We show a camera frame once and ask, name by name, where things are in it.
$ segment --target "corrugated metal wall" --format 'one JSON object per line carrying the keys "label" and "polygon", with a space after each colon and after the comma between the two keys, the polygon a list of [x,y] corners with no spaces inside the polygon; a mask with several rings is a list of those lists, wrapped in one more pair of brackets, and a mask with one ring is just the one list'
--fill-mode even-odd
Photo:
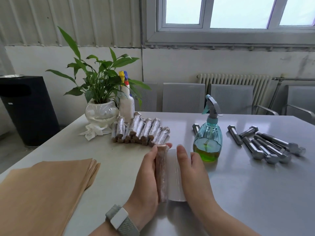
{"label": "corrugated metal wall", "polygon": [[0,0],[5,45],[140,47],[139,0]]}

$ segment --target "trash can lid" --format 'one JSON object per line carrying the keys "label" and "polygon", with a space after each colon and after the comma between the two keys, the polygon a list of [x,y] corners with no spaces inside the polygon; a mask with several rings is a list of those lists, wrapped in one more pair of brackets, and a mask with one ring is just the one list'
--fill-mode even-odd
{"label": "trash can lid", "polygon": [[24,77],[24,75],[0,75],[0,78],[20,78]]}

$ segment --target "stack of paper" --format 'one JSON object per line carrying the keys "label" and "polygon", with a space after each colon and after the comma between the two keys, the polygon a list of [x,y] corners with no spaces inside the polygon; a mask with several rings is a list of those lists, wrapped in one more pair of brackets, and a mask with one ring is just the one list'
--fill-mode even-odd
{"label": "stack of paper", "polygon": [[85,159],[11,170],[0,184],[0,235],[62,235],[99,167]]}

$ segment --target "radiator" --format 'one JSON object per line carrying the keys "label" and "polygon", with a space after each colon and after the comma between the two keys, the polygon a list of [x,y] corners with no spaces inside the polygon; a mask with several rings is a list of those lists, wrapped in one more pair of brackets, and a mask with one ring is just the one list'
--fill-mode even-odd
{"label": "radiator", "polygon": [[232,75],[232,74],[199,74],[197,83],[205,84],[205,94],[209,84],[253,85],[253,106],[263,105],[266,91],[269,88],[271,75]]}

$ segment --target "hand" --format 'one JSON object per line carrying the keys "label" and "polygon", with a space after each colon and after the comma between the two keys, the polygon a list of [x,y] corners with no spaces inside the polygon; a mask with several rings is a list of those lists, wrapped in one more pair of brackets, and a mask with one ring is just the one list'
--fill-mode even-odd
{"label": "hand", "polygon": [[134,189],[124,205],[130,219],[140,231],[153,218],[158,205],[157,184],[155,181],[155,157],[157,147],[148,152],[141,163]]}
{"label": "hand", "polygon": [[177,159],[185,198],[193,213],[202,221],[204,209],[217,210],[208,173],[198,153],[191,152],[191,164],[185,148],[177,146]]}

